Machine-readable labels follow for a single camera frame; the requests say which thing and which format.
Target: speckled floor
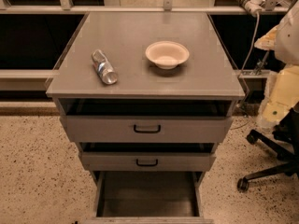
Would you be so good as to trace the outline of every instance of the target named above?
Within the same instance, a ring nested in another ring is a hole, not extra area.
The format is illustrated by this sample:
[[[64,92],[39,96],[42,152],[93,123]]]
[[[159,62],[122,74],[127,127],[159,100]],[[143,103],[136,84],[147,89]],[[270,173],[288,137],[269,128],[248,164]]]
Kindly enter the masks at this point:
[[[0,105],[0,223],[81,224],[93,217],[96,186],[53,104],[6,106]],[[299,223],[296,176],[272,176],[252,181],[246,193],[236,190],[238,178],[278,163],[265,146],[245,140],[254,120],[235,117],[219,145],[200,187],[204,217],[216,224]]]

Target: drawer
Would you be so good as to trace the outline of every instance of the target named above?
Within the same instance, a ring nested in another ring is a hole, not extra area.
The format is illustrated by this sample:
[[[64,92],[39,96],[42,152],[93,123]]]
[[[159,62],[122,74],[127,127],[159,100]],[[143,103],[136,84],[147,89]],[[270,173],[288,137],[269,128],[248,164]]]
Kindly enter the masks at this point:
[[[195,171],[210,170],[215,156],[209,153],[86,153],[81,162],[89,171]]]
[[[221,143],[232,118],[66,116],[72,142]]]

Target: silver can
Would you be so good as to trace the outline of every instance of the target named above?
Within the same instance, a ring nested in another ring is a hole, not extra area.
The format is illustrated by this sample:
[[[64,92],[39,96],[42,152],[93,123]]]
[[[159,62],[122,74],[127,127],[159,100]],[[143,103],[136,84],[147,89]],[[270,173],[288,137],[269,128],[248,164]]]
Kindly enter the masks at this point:
[[[105,53],[97,49],[93,53],[92,58],[95,72],[101,80],[107,85],[114,84],[118,80],[118,74],[115,72]]]

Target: chair leg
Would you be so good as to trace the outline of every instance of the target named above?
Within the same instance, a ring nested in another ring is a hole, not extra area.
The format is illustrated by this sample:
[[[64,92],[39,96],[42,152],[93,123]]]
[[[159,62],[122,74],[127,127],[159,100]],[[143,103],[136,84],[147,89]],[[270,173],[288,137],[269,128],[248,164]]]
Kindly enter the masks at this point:
[[[240,178],[237,182],[237,189],[240,192],[245,192],[249,189],[249,181],[252,179],[270,176],[270,175],[277,175],[277,174],[294,174],[297,173],[299,169],[298,161],[291,161],[285,164],[281,164],[279,166],[262,170],[257,173],[253,173],[250,175],[245,175],[243,178]]]
[[[268,147],[270,147],[271,149],[273,149],[278,154],[279,157],[283,157],[284,159],[288,159],[288,160],[293,160],[294,159],[294,155],[291,152],[289,152],[287,149],[279,146],[277,143],[275,143],[271,139],[265,137],[261,133],[258,133],[255,130],[251,130],[250,133],[249,133],[249,135],[247,136],[247,140],[251,144],[254,144],[258,139],[260,139]]]

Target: gray tabletop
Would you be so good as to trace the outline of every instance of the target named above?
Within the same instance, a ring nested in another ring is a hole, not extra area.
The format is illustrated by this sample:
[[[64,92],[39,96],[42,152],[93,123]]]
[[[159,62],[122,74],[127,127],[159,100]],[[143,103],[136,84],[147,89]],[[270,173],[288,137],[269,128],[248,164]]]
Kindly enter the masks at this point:
[[[185,46],[190,58],[172,70],[147,60],[157,41]],[[93,69],[101,49],[119,74],[105,85]],[[198,12],[92,12],[68,51],[47,94],[52,97],[178,97],[239,100],[244,92],[207,14]]]

